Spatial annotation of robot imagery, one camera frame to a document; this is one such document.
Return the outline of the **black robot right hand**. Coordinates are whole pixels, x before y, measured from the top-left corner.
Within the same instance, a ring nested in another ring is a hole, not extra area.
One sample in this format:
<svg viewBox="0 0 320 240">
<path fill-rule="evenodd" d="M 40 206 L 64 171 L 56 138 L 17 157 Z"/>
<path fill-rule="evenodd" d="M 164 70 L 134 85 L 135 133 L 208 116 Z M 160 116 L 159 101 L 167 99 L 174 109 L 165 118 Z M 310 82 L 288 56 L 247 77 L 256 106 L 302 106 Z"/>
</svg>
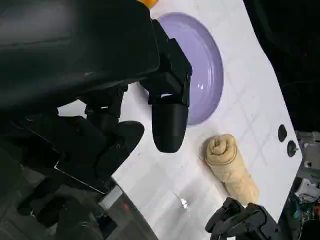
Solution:
<svg viewBox="0 0 320 240">
<path fill-rule="evenodd" d="M 243 207 L 240 202 L 227 197 L 208 220 L 205 231 L 211 240 L 280 240 L 281 229 L 260 205 L 249 203 Z"/>
</svg>

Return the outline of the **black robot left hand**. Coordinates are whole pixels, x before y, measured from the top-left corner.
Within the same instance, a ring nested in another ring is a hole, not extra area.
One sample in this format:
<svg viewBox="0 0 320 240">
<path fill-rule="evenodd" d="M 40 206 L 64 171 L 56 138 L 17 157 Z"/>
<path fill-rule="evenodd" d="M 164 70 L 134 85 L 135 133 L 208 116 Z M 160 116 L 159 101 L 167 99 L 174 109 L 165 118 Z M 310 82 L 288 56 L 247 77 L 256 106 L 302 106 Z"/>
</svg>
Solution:
<svg viewBox="0 0 320 240">
<path fill-rule="evenodd" d="M 138 0 L 3 0 L 0 145 L 54 184 L 103 194 L 145 131 L 120 121 L 129 85 L 148 92 L 157 149 L 175 153 L 192 73 Z"/>
</svg>

